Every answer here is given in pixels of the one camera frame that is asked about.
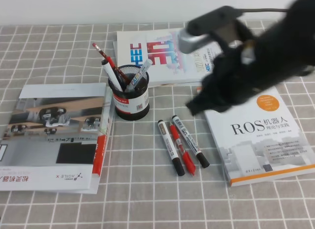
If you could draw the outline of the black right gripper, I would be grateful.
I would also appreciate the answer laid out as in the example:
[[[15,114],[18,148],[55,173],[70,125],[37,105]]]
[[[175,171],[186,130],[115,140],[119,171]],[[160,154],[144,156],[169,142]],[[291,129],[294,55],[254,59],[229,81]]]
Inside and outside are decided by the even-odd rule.
[[[192,116],[205,110],[225,112],[248,101],[261,92],[261,51],[257,37],[242,22],[233,23],[238,39],[237,48],[230,48],[220,36],[222,54],[214,60],[214,71],[202,81],[202,90],[186,103]]]

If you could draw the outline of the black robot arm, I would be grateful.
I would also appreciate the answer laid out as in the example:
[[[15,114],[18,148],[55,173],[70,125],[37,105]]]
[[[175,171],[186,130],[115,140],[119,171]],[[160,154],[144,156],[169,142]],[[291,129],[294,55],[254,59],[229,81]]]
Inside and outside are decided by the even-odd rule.
[[[188,22],[179,36],[183,53],[215,41],[222,52],[201,92],[186,106],[192,115],[225,112],[315,64],[315,0],[296,0],[285,16],[261,35],[238,20],[243,9],[222,6]]]

